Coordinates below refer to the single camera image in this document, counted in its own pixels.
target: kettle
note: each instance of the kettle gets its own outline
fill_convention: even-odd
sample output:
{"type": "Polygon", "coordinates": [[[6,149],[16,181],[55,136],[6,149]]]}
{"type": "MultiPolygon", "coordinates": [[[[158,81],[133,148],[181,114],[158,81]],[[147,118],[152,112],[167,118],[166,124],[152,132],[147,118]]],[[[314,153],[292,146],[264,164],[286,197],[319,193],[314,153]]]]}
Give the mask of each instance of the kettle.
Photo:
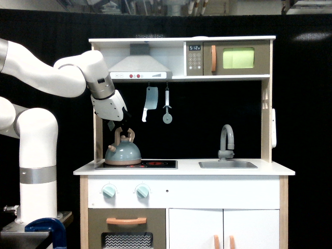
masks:
{"type": "Polygon", "coordinates": [[[141,163],[142,157],[139,148],[133,143],[135,133],[128,129],[128,137],[122,135],[122,128],[115,130],[115,141],[108,146],[105,154],[105,163],[110,165],[133,165],[141,163]]]}

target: oven window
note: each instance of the oven window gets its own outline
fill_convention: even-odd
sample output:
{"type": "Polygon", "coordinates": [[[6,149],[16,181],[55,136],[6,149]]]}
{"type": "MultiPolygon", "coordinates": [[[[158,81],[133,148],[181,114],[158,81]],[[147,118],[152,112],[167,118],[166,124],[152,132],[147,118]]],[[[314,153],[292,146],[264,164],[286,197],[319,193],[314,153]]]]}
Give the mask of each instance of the oven window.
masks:
{"type": "Polygon", "coordinates": [[[254,48],[224,48],[224,68],[253,68],[254,48]]]}
{"type": "Polygon", "coordinates": [[[102,233],[102,249],[107,248],[152,248],[151,232],[104,232],[102,233]]]}

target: blue clamp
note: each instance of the blue clamp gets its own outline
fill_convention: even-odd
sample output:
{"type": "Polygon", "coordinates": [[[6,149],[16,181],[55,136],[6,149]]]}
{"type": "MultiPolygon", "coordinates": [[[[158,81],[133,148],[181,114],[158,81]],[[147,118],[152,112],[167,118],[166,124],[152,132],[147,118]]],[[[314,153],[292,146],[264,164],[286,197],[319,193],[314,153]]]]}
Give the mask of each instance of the blue clamp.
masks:
{"type": "Polygon", "coordinates": [[[55,218],[37,219],[26,225],[25,232],[51,231],[54,249],[67,249],[66,228],[55,218]]]}

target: microwave door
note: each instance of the microwave door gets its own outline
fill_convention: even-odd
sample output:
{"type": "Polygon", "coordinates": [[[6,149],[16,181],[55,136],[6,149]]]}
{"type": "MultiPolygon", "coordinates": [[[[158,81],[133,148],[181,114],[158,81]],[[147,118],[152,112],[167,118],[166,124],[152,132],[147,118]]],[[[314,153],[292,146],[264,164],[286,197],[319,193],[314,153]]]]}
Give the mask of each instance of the microwave door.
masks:
{"type": "Polygon", "coordinates": [[[269,74],[268,40],[218,41],[203,44],[204,75],[269,74]]]}

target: cleaver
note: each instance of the cleaver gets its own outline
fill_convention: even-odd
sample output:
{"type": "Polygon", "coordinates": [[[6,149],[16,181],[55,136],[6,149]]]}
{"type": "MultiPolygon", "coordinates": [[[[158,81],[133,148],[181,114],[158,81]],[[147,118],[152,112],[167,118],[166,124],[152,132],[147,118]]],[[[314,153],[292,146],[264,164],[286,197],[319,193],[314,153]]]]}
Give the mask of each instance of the cleaver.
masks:
{"type": "Polygon", "coordinates": [[[143,109],[142,121],[146,122],[147,110],[153,110],[157,108],[158,104],[158,87],[146,88],[146,100],[143,109]]]}

